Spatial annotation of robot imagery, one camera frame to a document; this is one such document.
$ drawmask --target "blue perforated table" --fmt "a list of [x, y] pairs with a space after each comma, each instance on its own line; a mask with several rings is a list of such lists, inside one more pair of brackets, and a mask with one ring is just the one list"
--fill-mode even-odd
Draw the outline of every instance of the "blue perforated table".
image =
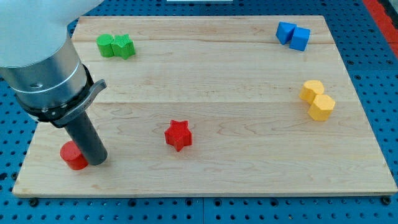
[[[237, 1], [173, 5], [105, 0], [94, 15], [323, 15], [395, 180], [398, 176], [398, 60], [361, 1]], [[73, 33], [75, 23], [69, 25]], [[357, 223], [397, 221], [396, 196], [353, 198], [19, 199], [14, 178], [36, 123], [0, 79], [0, 223]]]

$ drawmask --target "green block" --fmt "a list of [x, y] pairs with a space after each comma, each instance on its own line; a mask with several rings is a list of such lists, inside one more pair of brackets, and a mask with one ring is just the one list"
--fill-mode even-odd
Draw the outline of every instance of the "green block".
[[103, 57], [113, 57], [113, 37], [111, 34], [103, 34], [97, 38], [97, 46]]
[[115, 56], [122, 57], [124, 60], [136, 54], [129, 34], [115, 35], [112, 42], [112, 49]]

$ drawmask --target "wood grain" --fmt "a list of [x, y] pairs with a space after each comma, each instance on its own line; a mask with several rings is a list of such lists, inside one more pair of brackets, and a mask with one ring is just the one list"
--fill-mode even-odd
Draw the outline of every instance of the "wood grain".
[[[308, 49], [280, 45], [277, 23], [312, 30]], [[103, 58], [103, 33], [128, 33], [137, 55]], [[108, 88], [89, 108], [107, 161], [70, 170], [69, 140], [40, 123], [14, 186], [18, 197], [262, 197], [389, 195], [394, 179], [320, 16], [82, 17], [73, 42]], [[304, 81], [336, 100], [309, 117]], [[164, 140], [190, 122], [193, 145]]]

